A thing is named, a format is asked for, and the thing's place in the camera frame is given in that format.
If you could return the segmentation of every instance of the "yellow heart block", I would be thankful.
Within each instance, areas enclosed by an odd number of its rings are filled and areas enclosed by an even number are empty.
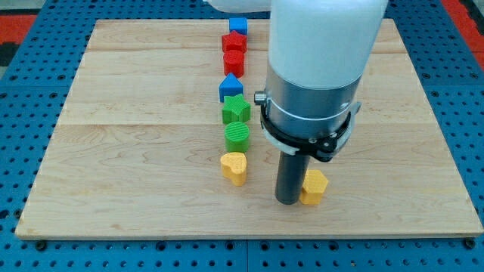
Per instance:
[[[247,179],[247,159],[245,154],[230,152],[220,158],[222,174],[229,178],[235,186],[242,186]]]
[[[321,202],[328,184],[327,178],[319,170],[308,170],[302,183],[299,201],[304,205],[317,205]]]

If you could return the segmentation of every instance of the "blue pentagon block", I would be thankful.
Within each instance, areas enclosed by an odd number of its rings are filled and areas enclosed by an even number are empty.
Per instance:
[[[247,18],[229,18],[228,31],[237,31],[239,34],[247,35]]]
[[[236,96],[238,94],[244,94],[244,86],[233,73],[229,73],[219,85],[220,102],[224,102],[224,97],[226,96]]]

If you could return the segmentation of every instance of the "green block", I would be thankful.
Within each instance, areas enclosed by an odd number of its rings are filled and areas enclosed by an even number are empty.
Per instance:
[[[226,96],[224,101],[225,105],[222,108],[222,121],[224,124],[250,120],[250,104],[244,100],[243,94],[233,97]]]
[[[232,122],[225,127],[227,152],[246,152],[249,149],[249,127],[242,122]]]

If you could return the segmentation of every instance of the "blue pegboard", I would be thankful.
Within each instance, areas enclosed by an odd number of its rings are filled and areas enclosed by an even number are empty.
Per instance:
[[[268,13],[237,17],[268,18]],[[390,0],[471,199],[484,215],[484,75],[437,0]],[[13,234],[97,19],[233,17],[201,0],[47,0],[0,82],[0,270],[482,270],[484,239],[20,241]]]

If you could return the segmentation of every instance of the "wooden plank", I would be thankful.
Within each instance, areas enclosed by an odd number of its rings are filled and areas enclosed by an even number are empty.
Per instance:
[[[483,232],[391,20],[358,89],[319,206],[274,198],[278,150],[253,107],[248,179],[234,187],[218,84],[226,20],[100,20],[16,233],[26,240],[324,239]],[[251,20],[246,97],[263,89],[268,21]]]

